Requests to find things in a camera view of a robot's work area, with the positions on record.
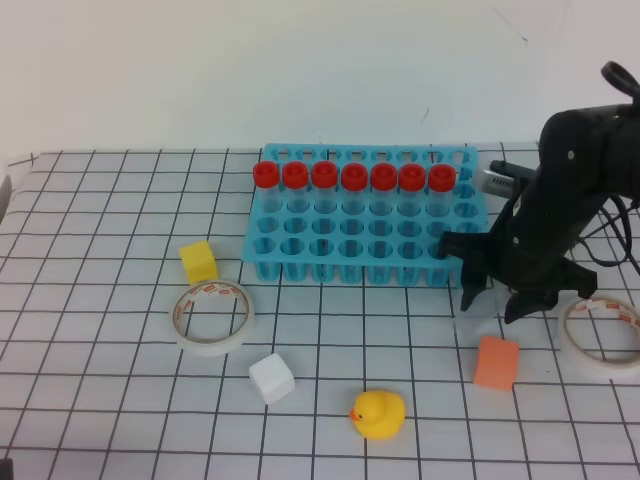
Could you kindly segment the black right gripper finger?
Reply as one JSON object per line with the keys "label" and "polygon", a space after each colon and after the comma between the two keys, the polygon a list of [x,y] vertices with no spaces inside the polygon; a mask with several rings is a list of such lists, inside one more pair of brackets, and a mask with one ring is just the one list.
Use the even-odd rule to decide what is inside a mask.
{"label": "black right gripper finger", "polygon": [[460,278],[461,311],[467,311],[475,298],[486,289],[488,240],[488,233],[452,231],[445,231],[439,240],[438,253],[440,255],[453,256],[463,262]]}
{"label": "black right gripper finger", "polygon": [[516,273],[503,283],[513,291],[505,306],[505,323],[511,324],[530,314],[553,309],[561,291],[575,291],[588,299],[598,288],[597,273],[568,260],[560,259],[544,273],[531,276]]}

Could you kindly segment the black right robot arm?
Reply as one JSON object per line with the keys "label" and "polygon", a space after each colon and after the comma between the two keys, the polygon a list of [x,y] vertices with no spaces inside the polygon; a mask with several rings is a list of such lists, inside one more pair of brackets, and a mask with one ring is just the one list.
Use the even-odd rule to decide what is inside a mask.
{"label": "black right robot arm", "polygon": [[587,299],[597,290],[596,273],[565,255],[607,200],[639,199],[639,84],[613,61],[601,74],[630,103],[551,116],[541,131],[537,169],[492,162],[513,186],[490,230],[443,233],[440,254],[463,262],[461,310],[490,278],[513,292],[506,323],[554,308],[562,291]]}

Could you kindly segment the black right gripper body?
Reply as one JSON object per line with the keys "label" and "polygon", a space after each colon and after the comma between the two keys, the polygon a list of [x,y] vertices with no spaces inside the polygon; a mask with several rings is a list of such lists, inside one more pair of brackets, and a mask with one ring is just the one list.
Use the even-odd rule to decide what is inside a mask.
{"label": "black right gripper body", "polygon": [[597,274],[565,254],[604,204],[607,195],[570,184],[529,184],[505,205],[487,241],[489,275],[524,295],[573,290],[591,295]]}

